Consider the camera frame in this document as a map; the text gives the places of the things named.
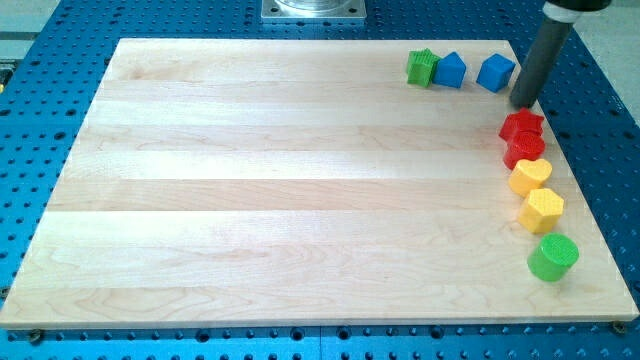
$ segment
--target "yellow block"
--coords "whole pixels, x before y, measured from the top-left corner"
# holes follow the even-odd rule
[[[551,189],[533,189],[524,199],[518,222],[534,234],[551,231],[562,216],[564,199]]]
[[[551,176],[551,163],[545,159],[519,160],[509,177],[509,187],[516,194],[526,197],[529,191],[539,189]]]

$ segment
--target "blue cube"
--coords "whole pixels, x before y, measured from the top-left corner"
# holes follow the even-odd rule
[[[454,51],[438,62],[433,83],[460,88],[466,71],[467,66],[458,53]]]
[[[493,54],[482,62],[476,82],[487,90],[497,93],[507,86],[516,63],[500,54]]]

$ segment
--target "toy block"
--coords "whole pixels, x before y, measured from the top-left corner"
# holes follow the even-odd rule
[[[515,114],[507,115],[500,129],[500,138],[510,141],[517,133],[522,131],[542,135],[543,116],[536,115],[527,108],[522,108]]]
[[[533,189],[524,199],[518,222],[533,234],[551,231],[562,212],[564,199],[551,189]]]
[[[539,189],[544,185],[551,176],[552,170],[551,163],[545,159],[518,160],[511,176],[509,176],[509,187],[514,193],[526,197],[529,195],[529,191]]]
[[[516,63],[500,54],[493,54],[482,62],[476,82],[487,90],[497,93],[507,86]]]
[[[542,137],[530,132],[519,132],[507,144],[502,160],[509,170],[513,170],[518,160],[538,160],[544,149]]]
[[[527,265],[540,280],[558,281],[578,261],[580,252],[576,244],[561,234],[547,234],[533,250]]]
[[[464,64],[458,53],[454,51],[445,56],[442,60],[438,61],[433,83],[460,88],[466,71],[467,66]]]
[[[409,52],[407,83],[424,87],[429,86],[436,73],[438,61],[440,61],[440,57],[433,54],[429,49]]]

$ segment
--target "green star-shaped block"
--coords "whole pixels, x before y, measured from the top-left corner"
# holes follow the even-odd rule
[[[440,61],[440,57],[429,49],[410,51],[407,61],[407,75],[409,75],[407,83],[429,86],[436,74],[438,61]]]

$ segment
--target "red block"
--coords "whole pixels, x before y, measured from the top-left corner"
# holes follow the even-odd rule
[[[527,108],[522,108],[515,114],[507,115],[499,136],[509,142],[519,132],[531,132],[542,135],[542,121],[544,117],[536,115]]]
[[[507,152],[504,154],[504,164],[511,170],[520,159],[537,160],[544,152],[545,143],[540,135],[532,132],[519,132],[508,142]]]

